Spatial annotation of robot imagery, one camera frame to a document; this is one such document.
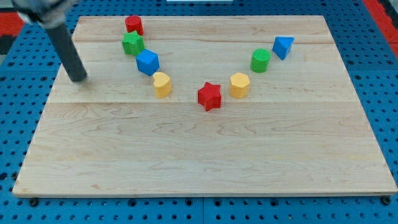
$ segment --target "wooden cutting board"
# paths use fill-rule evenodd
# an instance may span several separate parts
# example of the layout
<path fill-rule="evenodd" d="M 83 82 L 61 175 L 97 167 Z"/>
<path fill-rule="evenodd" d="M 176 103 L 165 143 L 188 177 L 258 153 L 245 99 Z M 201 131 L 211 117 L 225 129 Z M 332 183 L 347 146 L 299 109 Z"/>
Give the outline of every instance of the wooden cutting board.
<path fill-rule="evenodd" d="M 155 97 L 121 40 L 125 17 L 80 17 L 89 79 L 61 67 L 14 187 L 18 197 L 284 197 L 397 191 L 322 16 L 142 17 L 173 90 Z M 295 37 L 266 73 L 256 48 Z M 251 79 L 229 96 L 229 77 Z M 197 90 L 221 85 L 221 109 Z"/>

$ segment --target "yellow hexagonal block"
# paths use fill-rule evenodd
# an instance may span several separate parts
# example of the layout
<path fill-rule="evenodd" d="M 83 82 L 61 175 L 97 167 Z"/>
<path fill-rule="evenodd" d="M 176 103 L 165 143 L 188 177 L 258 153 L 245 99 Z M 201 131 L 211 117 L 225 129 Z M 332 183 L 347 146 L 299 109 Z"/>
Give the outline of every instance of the yellow hexagonal block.
<path fill-rule="evenodd" d="M 246 74 L 236 73 L 229 80 L 229 94 L 231 96 L 240 99 L 249 93 L 250 80 Z"/>
<path fill-rule="evenodd" d="M 170 77 L 163 72 L 155 72 L 153 77 L 156 97 L 164 98 L 168 96 L 172 91 Z"/>

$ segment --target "blue pegboard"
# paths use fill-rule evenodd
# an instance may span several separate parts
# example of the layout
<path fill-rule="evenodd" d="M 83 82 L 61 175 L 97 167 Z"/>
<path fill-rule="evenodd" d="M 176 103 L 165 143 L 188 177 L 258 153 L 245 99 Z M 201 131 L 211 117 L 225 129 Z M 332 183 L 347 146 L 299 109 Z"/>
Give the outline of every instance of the blue pegboard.
<path fill-rule="evenodd" d="M 82 0 L 67 15 L 324 15 L 398 181 L 398 61 L 361 1 Z M 398 196 L 343 198 L 39 199 L 11 193 L 59 68 L 45 32 L 25 26 L 0 66 L 0 223 L 397 223 Z"/>

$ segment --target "blue cube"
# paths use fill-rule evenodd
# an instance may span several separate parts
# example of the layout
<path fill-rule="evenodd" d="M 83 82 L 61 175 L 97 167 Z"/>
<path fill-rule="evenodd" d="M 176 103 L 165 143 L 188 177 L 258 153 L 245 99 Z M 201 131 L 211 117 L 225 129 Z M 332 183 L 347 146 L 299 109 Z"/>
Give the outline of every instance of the blue cube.
<path fill-rule="evenodd" d="M 286 56 L 290 52 L 293 41 L 293 37 L 276 37 L 272 50 L 281 60 L 285 60 Z"/>
<path fill-rule="evenodd" d="M 153 75 L 160 67 L 159 58 L 155 52 L 144 49 L 136 57 L 138 70 L 146 75 Z"/>

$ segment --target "toy block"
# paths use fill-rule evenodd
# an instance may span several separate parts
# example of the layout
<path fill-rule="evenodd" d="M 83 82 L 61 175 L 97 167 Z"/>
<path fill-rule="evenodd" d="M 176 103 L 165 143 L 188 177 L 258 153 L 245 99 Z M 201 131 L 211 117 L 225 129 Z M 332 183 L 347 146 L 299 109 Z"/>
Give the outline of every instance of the toy block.
<path fill-rule="evenodd" d="M 272 50 L 281 60 L 285 60 L 292 48 L 293 41 L 293 37 L 276 37 Z"/>
<path fill-rule="evenodd" d="M 265 72 L 268 67 L 271 54 L 266 49 L 256 49 L 251 57 L 250 69 L 254 72 Z"/>
<path fill-rule="evenodd" d="M 172 91 L 172 83 L 170 82 L 170 77 L 163 72 L 155 72 L 154 87 L 156 97 L 164 98 L 168 96 Z"/>
<path fill-rule="evenodd" d="M 138 70 L 146 75 L 153 75 L 160 67 L 159 58 L 155 52 L 144 49 L 136 57 Z"/>
<path fill-rule="evenodd" d="M 248 75 L 236 73 L 229 78 L 229 94 L 235 98 L 243 98 L 248 95 L 250 80 Z"/>
<path fill-rule="evenodd" d="M 123 50 L 125 54 L 139 55 L 144 49 L 144 39 L 138 35 L 137 31 L 124 33 L 122 40 Z"/>
<path fill-rule="evenodd" d="M 124 23 L 126 24 L 127 32 L 137 31 L 139 35 L 144 35 L 142 21 L 139 16 L 129 16 L 126 18 Z"/>
<path fill-rule="evenodd" d="M 221 107 L 221 85 L 213 85 L 206 82 L 205 86 L 198 90 L 198 103 L 205 107 L 206 111 Z"/>

